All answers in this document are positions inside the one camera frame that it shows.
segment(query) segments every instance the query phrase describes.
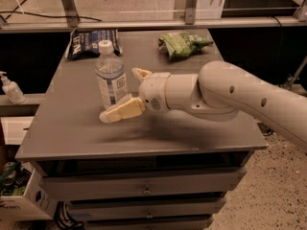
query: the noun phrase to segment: spray bottle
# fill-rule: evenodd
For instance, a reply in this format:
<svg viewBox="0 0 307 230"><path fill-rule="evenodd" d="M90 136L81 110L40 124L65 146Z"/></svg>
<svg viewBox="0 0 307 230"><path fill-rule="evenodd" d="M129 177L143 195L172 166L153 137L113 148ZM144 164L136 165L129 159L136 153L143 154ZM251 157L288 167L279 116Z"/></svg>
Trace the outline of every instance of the spray bottle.
<svg viewBox="0 0 307 230"><path fill-rule="evenodd" d="M4 93L8 96L13 104L21 104L26 100L25 96L23 95L17 83L9 80L8 77L4 76L4 74L7 73L0 71L1 81L3 83L2 89Z"/></svg>

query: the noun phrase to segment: white robotic arm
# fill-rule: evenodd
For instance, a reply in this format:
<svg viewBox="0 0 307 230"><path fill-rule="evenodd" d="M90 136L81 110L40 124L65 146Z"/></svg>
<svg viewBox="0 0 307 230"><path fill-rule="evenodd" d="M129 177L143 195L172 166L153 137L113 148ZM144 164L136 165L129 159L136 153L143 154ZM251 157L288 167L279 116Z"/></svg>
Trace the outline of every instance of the white robotic arm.
<svg viewBox="0 0 307 230"><path fill-rule="evenodd" d="M145 109L182 110L198 118L227 121L242 110L307 150L307 99L260 80L240 67L212 61L198 75L132 71L140 81L139 97L130 97L126 103L134 110L125 104L107 109L101 114L105 123L113 122L114 111L115 121L140 115Z"/></svg>

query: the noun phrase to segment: desk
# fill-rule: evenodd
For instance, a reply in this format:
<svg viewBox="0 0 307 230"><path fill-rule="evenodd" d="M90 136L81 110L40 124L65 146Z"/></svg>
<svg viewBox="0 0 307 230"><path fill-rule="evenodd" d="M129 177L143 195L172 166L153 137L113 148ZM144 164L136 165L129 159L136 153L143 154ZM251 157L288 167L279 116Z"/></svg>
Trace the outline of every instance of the desk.
<svg viewBox="0 0 307 230"><path fill-rule="evenodd" d="M207 30L191 31L210 37ZM198 73L205 63L222 59L213 44L170 61L157 46L163 33L119 33L130 92L138 87L132 67ZM61 61L16 159L30 161L44 176L40 186L54 199L69 201L70 214L89 222L86 229L209 225L225 192L246 173L252 153L267 146L254 119L240 112L217 123L181 111L147 111L102 124L94 62Z"/></svg>

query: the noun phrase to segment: green snack package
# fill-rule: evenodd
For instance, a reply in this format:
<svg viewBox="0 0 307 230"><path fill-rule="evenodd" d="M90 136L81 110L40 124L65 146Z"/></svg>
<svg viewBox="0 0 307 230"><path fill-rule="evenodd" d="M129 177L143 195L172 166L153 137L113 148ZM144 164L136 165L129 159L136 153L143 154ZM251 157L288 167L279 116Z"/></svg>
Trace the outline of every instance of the green snack package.
<svg viewBox="0 0 307 230"><path fill-rule="evenodd" d="M189 32L162 34L158 40L159 50L165 47L169 58L189 57L206 45L213 43L209 38Z"/></svg>

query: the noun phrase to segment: plastic bottle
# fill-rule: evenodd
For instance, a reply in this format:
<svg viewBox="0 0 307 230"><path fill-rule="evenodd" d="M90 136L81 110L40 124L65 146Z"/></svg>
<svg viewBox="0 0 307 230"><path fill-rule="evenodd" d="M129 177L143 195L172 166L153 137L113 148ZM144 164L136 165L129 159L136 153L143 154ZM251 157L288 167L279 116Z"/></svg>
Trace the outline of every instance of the plastic bottle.
<svg viewBox="0 0 307 230"><path fill-rule="evenodd" d="M124 63L114 53L113 44L109 40L99 42L100 56L96 63L96 74L107 109L128 94Z"/></svg>
<svg viewBox="0 0 307 230"><path fill-rule="evenodd" d="M8 96L8 98L13 104L23 103L26 100L26 98L23 95L21 89L19 88L16 82L9 80L8 77L4 76L4 74L7 73L0 72L1 81L3 83L2 89L4 93Z"/></svg>

